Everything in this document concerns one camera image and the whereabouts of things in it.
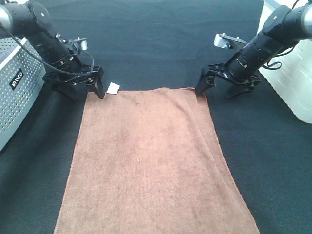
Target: metal bracket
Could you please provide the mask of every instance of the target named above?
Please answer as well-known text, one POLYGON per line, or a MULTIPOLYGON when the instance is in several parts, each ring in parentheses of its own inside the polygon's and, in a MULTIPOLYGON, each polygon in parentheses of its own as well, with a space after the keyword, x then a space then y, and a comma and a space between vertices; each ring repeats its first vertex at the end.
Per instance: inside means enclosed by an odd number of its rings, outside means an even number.
POLYGON ((72 56, 80 55, 81 51, 88 49, 87 38, 77 38, 75 40, 62 41, 68 48, 72 56))
POLYGON ((214 39, 214 45, 222 49, 227 48, 238 51, 242 49, 246 44, 247 43, 239 37, 234 38, 226 35, 225 33, 217 34, 214 39))
MULTIPOLYGON (((90 70, 89 65, 83 65, 81 72, 86 72, 90 70)), ((100 99, 104 98, 105 92, 102 82, 102 76, 104 75, 104 70, 98 66, 94 67, 92 73, 89 76, 74 76, 69 80, 61 80, 59 76, 50 72, 47 73, 43 80, 46 82, 51 82, 52 89, 59 93, 66 95, 71 100, 76 101, 78 96, 74 87, 79 84, 85 83, 88 92, 95 93, 100 99)))
POLYGON ((227 82, 232 83, 232 87, 227 91, 226 98, 230 99, 246 92, 252 92, 254 86, 261 82, 258 75, 253 74, 248 80, 239 83, 232 79, 232 75, 227 71, 223 63, 215 65, 207 65, 202 68, 201 76, 196 86, 197 95, 204 93, 207 89, 215 87, 215 77, 219 77, 227 82))

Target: gray metal box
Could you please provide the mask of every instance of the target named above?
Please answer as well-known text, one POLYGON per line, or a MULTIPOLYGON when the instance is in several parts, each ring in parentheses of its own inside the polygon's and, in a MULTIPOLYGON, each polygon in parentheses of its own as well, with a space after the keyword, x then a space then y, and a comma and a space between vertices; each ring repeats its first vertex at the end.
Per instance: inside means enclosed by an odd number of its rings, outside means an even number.
MULTIPOLYGON (((21 43, 38 58, 27 39, 21 43)), ((0 150, 6 145, 34 104, 44 81, 43 64, 28 55, 11 38, 0 39, 0 150)))

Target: white tag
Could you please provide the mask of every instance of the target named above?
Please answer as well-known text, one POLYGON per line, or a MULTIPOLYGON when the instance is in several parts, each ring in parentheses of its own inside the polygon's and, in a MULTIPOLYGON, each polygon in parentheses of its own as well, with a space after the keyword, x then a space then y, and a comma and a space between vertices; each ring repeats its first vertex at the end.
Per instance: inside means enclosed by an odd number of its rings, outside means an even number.
POLYGON ((108 94, 117 94, 119 87, 120 87, 120 85, 111 82, 109 87, 108 87, 107 93, 108 94))

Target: brown towel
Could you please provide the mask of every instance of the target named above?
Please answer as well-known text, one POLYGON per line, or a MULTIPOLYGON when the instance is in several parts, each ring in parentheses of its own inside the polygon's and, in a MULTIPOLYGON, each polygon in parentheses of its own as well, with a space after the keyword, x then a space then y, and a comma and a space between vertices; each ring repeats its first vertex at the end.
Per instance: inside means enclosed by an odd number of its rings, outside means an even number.
POLYGON ((194 89, 89 94, 59 234, 258 234, 194 89))

